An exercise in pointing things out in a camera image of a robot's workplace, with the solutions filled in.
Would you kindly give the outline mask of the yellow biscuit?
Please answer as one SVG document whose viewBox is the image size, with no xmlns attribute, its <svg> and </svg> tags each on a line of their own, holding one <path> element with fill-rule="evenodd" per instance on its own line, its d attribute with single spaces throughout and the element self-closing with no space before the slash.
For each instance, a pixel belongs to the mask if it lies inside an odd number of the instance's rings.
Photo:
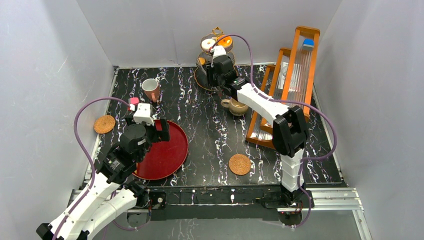
<svg viewBox="0 0 424 240">
<path fill-rule="evenodd" d="M 203 57 L 198 57 L 197 62 L 200 66 L 203 66 L 206 63 L 206 60 Z"/>
</svg>

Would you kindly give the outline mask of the orange donut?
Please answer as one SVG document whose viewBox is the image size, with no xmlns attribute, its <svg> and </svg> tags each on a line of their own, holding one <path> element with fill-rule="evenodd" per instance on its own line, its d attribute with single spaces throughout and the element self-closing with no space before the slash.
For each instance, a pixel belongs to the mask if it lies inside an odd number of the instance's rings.
<svg viewBox="0 0 424 240">
<path fill-rule="evenodd" d="M 225 49 L 230 49 L 233 47 L 233 39 L 231 36 L 221 35 L 217 37 L 216 44 L 222 46 Z"/>
</svg>

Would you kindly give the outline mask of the white donut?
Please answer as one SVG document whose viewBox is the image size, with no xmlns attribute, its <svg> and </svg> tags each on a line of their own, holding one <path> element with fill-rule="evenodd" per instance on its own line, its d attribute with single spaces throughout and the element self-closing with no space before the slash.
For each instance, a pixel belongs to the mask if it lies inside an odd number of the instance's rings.
<svg viewBox="0 0 424 240">
<path fill-rule="evenodd" d="M 216 43 L 215 39 L 213 38 L 206 38 L 201 41 L 200 46 L 201 49 L 205 52 L 209 52 L 210 48 L 213 47 L 213 45 Z"/>
</svg>

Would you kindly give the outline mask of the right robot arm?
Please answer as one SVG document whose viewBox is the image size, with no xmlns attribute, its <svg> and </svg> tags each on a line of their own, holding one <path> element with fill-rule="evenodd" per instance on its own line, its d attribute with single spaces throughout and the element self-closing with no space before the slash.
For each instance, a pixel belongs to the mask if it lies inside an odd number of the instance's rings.
<svg viewBox="0 0 424 240">
<path fill-rule="evenodd" d="M 295 207 L 302 199 L 301 159 L 309 138 L 303 109 L 275 101 L 252 81 L 238 76 L 227 54 L 213 57 L 205 67 L 209 85 L 247 105 L 272 124 L 271 141 L 281 161 L 281 201 L 288 207 Z"/>
</svg>

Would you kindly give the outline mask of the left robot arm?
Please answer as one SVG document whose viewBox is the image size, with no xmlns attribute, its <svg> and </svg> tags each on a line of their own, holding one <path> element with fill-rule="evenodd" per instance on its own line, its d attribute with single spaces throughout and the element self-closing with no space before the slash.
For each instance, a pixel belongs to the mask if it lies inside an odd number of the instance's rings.
<svg viewBox="0 0 424 240">
<path fill-rule="evenodd" d="M 124 211 L 152 204 L 149 189 L 138 180 L 126 182 L 152 145 L 170 140 L 165 118 L 155 124 L 130 121 L 120 141 L 111 146 L 86 188 L 50 223 L 36 229 L 43 240 L 89 240 Z"/>
</svg>

